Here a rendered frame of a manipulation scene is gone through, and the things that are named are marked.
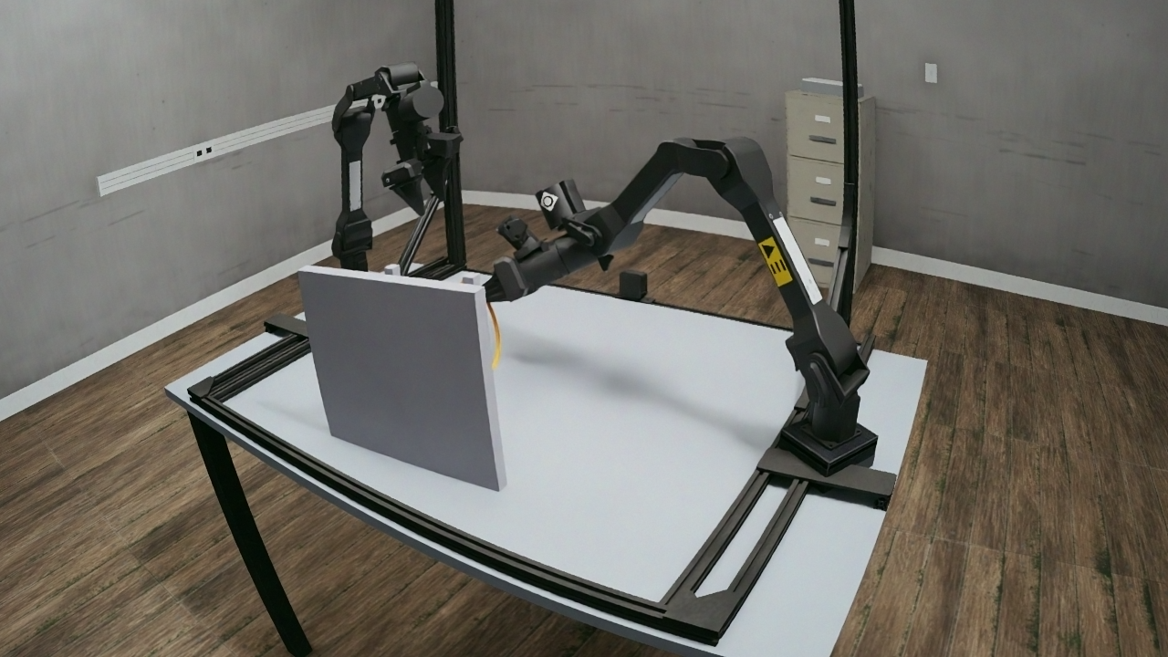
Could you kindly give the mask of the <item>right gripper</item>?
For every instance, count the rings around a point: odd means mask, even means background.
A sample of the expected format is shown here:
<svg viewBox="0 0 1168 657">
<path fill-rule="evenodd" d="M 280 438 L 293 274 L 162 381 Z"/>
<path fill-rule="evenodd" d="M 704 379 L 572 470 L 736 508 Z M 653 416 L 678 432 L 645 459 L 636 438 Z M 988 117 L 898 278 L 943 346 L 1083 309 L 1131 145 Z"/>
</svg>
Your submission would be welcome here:
<svg viewBox="0 0 1168 657">
<path fill-rule="evenodd" d="M 424 155 L 427 158 L 424 161 L 418 161 L 416 137 L 420 136 L 420 130 L 426 136 L 427 127 L 429 125 L 424 126 L 424 122 L 422 122 L 392 133 L 391 145 L 396 144 L 401 160 L 395 167 L 387 168 L 382 174 L 384 188 L 392 184 L 389 191 L 396 192 L 419 216 L 425 215 L 424 198 L 422 198 L 420 191 L 422 178 L 434 192 L 434 198 L 438 198 L 443 203 L 446 200 L 445 171 L 453 159 L 450 158 L 446 161 L 443 155 L 427 155 L 425 152 Z M 403 162 L 403 165 L 398 165 L 398 162 Z"/>
</svg>

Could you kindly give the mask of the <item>yellow patch cord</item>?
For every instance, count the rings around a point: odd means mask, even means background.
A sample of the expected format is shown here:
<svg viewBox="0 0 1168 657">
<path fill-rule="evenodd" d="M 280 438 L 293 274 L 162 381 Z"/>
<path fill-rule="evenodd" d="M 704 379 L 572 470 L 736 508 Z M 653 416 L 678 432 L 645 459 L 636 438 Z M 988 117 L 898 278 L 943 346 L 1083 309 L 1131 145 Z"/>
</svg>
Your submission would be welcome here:
<svg viewBox="0 0 1168 657">
<path fill-rule="evenodd" d="M 488 310 L 491 311 L 491 317 L 492 317 L 492 320 L 494 323 L 494 331 L 495 331 L 495 337 L 496 337 L 496 353 L 495 353 L 494 364 L 493 364 L 493 369 L 495 369 L 495 367 L 496 367 L 496 365 L 499 362 L 499 355 L 500 355 L 499 324 L 496 321 L 496 317 L 494 314 L 494 311 L 493 311 L 493 307 L 492 307 L 491 303 L 485 303 L 485 304 L 487 305 Z"/>
</svg>

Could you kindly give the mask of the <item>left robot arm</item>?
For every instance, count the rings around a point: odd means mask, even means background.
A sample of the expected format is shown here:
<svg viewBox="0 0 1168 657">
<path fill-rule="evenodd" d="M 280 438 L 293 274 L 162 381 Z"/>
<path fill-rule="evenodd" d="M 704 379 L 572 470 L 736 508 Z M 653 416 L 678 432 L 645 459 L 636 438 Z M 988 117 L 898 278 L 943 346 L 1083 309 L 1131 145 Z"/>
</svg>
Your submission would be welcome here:
<svg viewBox="0 0 1168 657">
<path fill-rule="evenodd" d="M 566 230 L 555 243 L 568 272 L 600 262 L 609 274 L 614 260 L 609 254 L 635 243 L 647 213 L 683 177 L 677 168 L 705 177 L 734 205 L 770 267 L 793 321 L 786 350 L 794 369 L 801 371 L 809 399 L 808 423 L 800 431 L 829 452 L 858 438 L 858 387 L 871 369 L 844 319 L 823 300 L 777 205 L 767 159 L 755 139 L 666 139 L 612 203 L 589 210 L 572 178 L 538 191 L 535 196 L 550 230 Z"/>
</svg>

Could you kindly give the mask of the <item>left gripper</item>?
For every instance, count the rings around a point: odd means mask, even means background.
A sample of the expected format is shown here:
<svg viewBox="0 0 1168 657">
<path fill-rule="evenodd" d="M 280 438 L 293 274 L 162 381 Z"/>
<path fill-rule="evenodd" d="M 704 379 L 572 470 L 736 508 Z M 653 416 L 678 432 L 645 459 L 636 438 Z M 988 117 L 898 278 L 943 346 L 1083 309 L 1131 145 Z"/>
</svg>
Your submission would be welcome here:
<svg viewBox="0 0 1168 657">
<path fill-rule="evenodd" d="M 537 292 L 538 288 L 549 286 L 554 281 L 570 275 L 563 260 L 559 258 L 555 240 L 541 243 L 537 249 L 521 260 L 502 256 L 493 262 L 493 277 L 484 283 L 485 303 L 512 303 Z M 529 288 L 528 291 L 527 288 Z"/>
</svg>

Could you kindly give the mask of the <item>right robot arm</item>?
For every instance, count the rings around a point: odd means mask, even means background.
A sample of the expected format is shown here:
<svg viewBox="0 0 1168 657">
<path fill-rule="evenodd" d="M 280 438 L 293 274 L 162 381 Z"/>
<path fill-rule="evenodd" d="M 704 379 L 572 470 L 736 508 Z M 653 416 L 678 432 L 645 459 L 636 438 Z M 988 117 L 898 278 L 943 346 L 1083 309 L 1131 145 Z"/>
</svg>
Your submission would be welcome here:
<svg viewBox="0 0 1168 657">
<path fill-rule="evenodd" d="M 422 82 L 416 84 L 417 79 Z M 342 210 L 332 241 L 332 254 L 339 260 L 341 269 L 364 274 L 369 274 L 366 251 L 371 250 L 374 235 L 371 220 L 363 212 L 362 198 L 362 147 L 369 138 L 376 109 L 369 94 L 385 96 L 382 111 L 385 111 L 392 133 L 434 117 L 443 108 L 442 91 L 431 87 L 420 67 L 406 61 L 382 65 L 371 78 L 353 82 L 334 109 L 332 129 L 341 147 Z M 353 101 L 362 99 L 368 99 L 367 108 L 352 108 Z M 427 155 L 452 157 L 460 152 L 464 138 L 458 126 L 449 126 L 443 133 L 433 133 L 433 127 L 429 126 L 426 133 L 424 136 L 420 130 L 420 136 L 416 137 L 418 161 Z M 424 155 L 425 152 L 427 155 Z"/>
</svg>

